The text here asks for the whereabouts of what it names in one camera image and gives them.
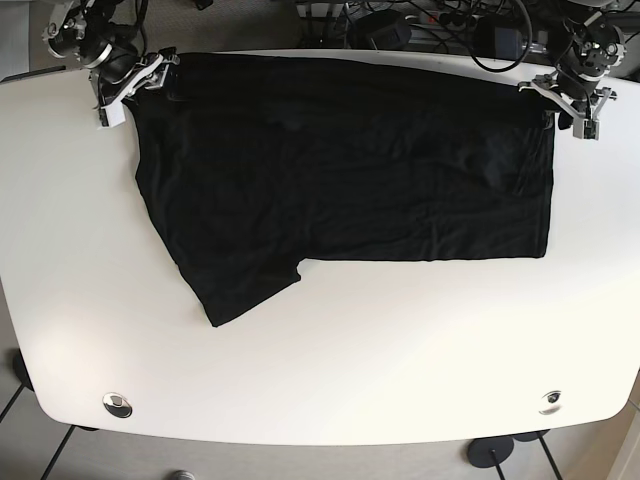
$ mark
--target desk surface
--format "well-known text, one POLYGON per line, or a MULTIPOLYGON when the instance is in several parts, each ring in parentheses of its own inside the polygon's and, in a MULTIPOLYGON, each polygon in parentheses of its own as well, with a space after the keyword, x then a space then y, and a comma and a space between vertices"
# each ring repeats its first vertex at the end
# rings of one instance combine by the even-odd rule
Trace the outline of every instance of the desk surface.
MULTIPOLYGON (((469 59, 295 51, 505 83, 469 59)), ((617 413, 640 366, 640 86, 599 142, 557 135, 547 256, 304 261, 302 281, 211 328, 134 181, 130 119, 96 130, 87 72, 0 85, 0 275, 38 400, 122 432, 289 445, 392 444, 617 413), (562 408, 541 415, 560 390, 562 408), (102 404, 133 406, 127 419, 102 404)))

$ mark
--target black shirt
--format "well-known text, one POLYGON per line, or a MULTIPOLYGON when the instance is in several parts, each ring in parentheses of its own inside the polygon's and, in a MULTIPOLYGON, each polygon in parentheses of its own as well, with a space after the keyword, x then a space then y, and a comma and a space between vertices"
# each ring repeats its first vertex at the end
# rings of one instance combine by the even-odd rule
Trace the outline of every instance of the black shirt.
POLYGON ((554 126, 538 95, 344 60, 180 58, 128 102, 136 179, 214 326, 299 281, 304 258, 545 254, 554 126))

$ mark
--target floor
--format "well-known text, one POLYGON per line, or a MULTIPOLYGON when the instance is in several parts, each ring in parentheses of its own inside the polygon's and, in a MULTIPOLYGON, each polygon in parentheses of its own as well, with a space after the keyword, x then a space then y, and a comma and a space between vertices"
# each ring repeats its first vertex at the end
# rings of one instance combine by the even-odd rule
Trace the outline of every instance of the floor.
MULTIPOLYGON (((290 5, 269 0, 216 0, 199 12, 190 0, 153 0, 147 30, 150 49, 175 45, 179 51, 294 47, 300 25, 290 5)), ((119 11, 130 21, 132 3, 119 11)), ((40 32, 49 5, 33 2, 30 68, 56 65, 40 32)), ((8 361, 17 348, 0 291, 0 405, 18 384, 8 361)), ((633 397, 640 399, 640 383, 633 397)), ((566 480, 605 480, 624 440, 633 411, 550 432, 547 441, 566 480)), ((0 480, 40 478, 67 426, 49 419, 25 391, 0 426, 0 480)), ((174 469, 199 480, 495 480, 493 470, 476 470, 464 460, 468 441, 383 447, 264 447, 189 442, 114 432, 76 431, 49 480, 158 480, 174 469)), ((504 465, 508 479, 546 480, 553 474, 539 445, 518 445, 504 465)))

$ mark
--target metal bracket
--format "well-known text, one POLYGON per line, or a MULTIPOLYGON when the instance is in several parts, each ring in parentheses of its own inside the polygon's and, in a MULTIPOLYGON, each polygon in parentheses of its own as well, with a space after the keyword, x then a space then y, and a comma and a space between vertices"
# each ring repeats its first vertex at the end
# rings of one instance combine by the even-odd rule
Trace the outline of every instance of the metal bracket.
POLYGON ((551 75, 536 75, 531 82, 520 82, 518 84, 518 89, 520 91, 534 90, 562 108, 562 110, 573 118, 574 137, 579 139, 598 140, 600 136, 600 120, 598 119, 598 115, 607 100, 617 100, 618 97, 616 92, 608 87, 597 89, 594 92, 595 96, 598 97, 595 105, 593 104, 592 99, 589 99, 586 105, 586 108, 589 109, 590 113, 590 116, 587 116, 585 112, 576 110, 562 97, 562 95, 554 91, 558 86, 555 81, 557 73, 558 72, 554 72, 551 75))
POLYGON ((159 53, 147 56, 147 61, 141 67, 134 69, 113 97, 101 104, 98 98, 98 116, 104 128, 111 128, 124 123, 124 106, 122 100, 132 97, 140 88, 157 90, 162 88, 171 65, 177 65, 180 59, 177 55, 166 58, 159 53))

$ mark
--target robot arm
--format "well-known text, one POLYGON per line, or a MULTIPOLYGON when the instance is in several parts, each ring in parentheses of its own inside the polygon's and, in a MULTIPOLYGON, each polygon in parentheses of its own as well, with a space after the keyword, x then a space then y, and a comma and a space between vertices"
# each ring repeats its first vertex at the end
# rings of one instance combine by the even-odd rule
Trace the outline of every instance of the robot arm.
MULTIPOLYGON (((73 0, 51 1, 55 7, 43 39, 52 55, 74 55, 91 70, 100 120, 105 127, 124 121, 121 101, 125 97, 134 95, 139 88, 161 88, 171 65, 179 62, 175 49, 146 54, 133 45, 144 22, 148 0, 141 0, 134 25, 110 21, 123 0, 81 0, 79 4, 73 0)), ((521 90, 534 90, 553 101, 561 112, 559 127, 573 125, 577 138, 597 140, 598 114, 609 99, 617 98, 611 89, 597 88, 611 67, 622 62, 626 52, 622 32, 600 10, 609 1, 546 0, 557 8, 542 18, 549 30, 544 51, 556 70, 552 75, 539 75, 519 85, 521 90)))

